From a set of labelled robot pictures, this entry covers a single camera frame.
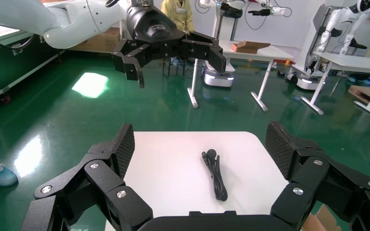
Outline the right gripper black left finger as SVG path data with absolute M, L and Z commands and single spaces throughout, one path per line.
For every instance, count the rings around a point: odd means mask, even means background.
M 117 231 L 137 231 L 153 218 L 151 207 L 123 180 L 135 150 L 131 124 L 94 144 L 74 167 L 39 186 L 33 202 L 35 231 L 68 231 L 97 206 Z

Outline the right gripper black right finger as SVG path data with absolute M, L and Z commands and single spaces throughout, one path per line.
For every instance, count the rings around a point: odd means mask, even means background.
M 352 231 L 370 231 L 370 176 L 333 160 L 315 141 L 295 137 L 277 121 L 266 129 L 267 152 L 288 182 L 270 214 L 292 230 L 321 202 Z

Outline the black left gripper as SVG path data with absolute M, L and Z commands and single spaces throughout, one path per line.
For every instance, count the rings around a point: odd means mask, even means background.
M 199 32 L 185 32 L 154 5 L 135 5 L 127 11 L 127 28 L 133 40 L 122 39 L 111 52 L 115 70 L 145 87 L 142 67 L 153 60 L 183 56 L 208 61 L 222 74 L 226 58 L 219 40 Z

